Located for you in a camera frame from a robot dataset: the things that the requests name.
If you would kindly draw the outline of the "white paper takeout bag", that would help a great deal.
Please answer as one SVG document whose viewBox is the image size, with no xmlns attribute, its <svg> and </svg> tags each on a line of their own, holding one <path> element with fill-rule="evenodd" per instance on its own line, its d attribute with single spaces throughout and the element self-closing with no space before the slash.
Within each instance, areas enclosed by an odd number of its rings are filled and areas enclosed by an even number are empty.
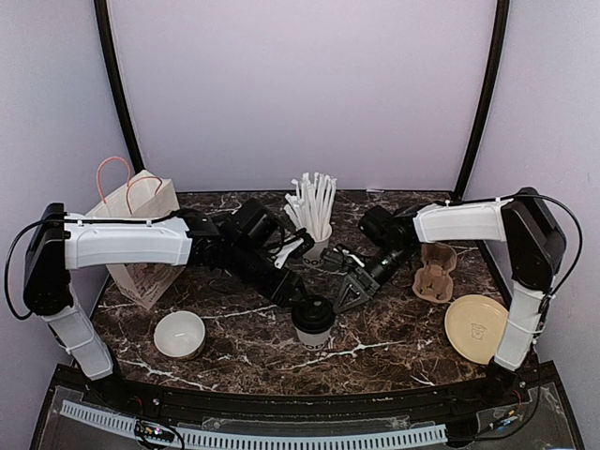
<svg viewBox="0 0 600 450">
<path fill-rule="evenodd" d="M 103 189 L 101 172 L 113 161 L 127 169 L 126 182 L 111 192 Z M 179 208 L 173 181 L 142 170 L 132 172 L 122 157 L 108 157 L 97 167 L 97 191 L 100 201 L 87 216 L 91 218 L 147 219 L 162 218 Z M 107 265 L 118 290 L 127 299 L 149 310 L 183 271 L 181 266 L 160 263 L 153 245 L 158 243 L 159 232 L 141 224 L 121 224 L 113 231 L 110 248 L 122 252 L 119 260 Z"/>
</svg>

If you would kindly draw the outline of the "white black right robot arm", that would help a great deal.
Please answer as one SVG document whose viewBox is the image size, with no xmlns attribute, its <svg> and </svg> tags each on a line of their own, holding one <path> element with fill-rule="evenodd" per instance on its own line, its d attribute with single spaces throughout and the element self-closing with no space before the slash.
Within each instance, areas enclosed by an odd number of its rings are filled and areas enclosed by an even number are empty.
<svg viewBox="0 0 600 450">
<path fill-rule="evenodd" d="M 341 335 L 341 350 L 350 350 L 361 364 L 369 357 L 387 373 L 435 375 L 442 382 L 482 375 L 484 367 L 452 346 L 445 333 L 447 310 L 465 295 L 481 295 L 506 309 L 508 324 L 499 345 L 486 357 L 497 365 L 478 387 L 478 397 L 497 407 L 515 390 L 516 372 L 526 361 L 532 343 L 541 335 L 540 307 L 557 293 L 557 285 L 573 263 L 564 253 L 577 238 L 567 239 L 553 224 L 540 232 L 540 244 L 527 237 L 538 225 L 527 204 L 540 196 L 528 194 L 504 202 L 472 202 L 445 207 L 445 191 L 342 190 L 335 206 L 334 247 L 346 245 L 350 265 L 339 268 L 341 286 L 334 309 L 351 328 Z M 454 290 L 440 304 L 418 297 L 413 274 L 422 267 L 421 247 L 414 230 L 418 212 L 432 205 L 444 210 L 442 224 L 455 224 L 454 233 L 442 231 L 439 242 L 455 249 L 457 258 L 450 278 Z"/>
</svg>

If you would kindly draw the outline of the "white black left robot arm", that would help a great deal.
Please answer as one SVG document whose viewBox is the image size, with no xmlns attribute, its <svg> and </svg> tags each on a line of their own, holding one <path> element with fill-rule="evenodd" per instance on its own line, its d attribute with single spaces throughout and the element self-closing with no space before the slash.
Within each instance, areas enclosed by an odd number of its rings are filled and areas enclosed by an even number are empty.
<svg viewBox="0 0 600 450">
<path fill-rule="evenodd" d="M 314 245 L 308 232 L 290 232 L 266 206 L 250 199 L 232 213 L 207 216 L 179 209 L 164 217 L 89 217 L 69 214 L 60 202 L 49 204 L 36 222 L 24 257 L 22 300 L 65 346 L 95 391 L 113 409 L 132 400 L 131 386 L 115 373 L 108 346 L 82 311 L 71 273 L 110 264 L 160 263 L 208 267 L 237 277 L 281 308 L 305 306 L 303 279 L 286 268 Z"/>
</svg>

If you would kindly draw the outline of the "brown cardboard cup carrier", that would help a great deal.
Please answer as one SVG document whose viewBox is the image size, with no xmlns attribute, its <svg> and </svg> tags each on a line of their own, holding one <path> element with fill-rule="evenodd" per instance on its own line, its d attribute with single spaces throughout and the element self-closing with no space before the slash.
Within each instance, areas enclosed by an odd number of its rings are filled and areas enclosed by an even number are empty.
<svg viewBox="0 0 600 450">
<path fill-rule="evenodd" d="M 413 293 L 431 303 L 448 303 L 454 292 L 454 281 L 450 274 L 458 264 L 456 251 L 443 243 L 423 244 L 421 262 L 423 266 L 414 274 Z"/>
</svg>

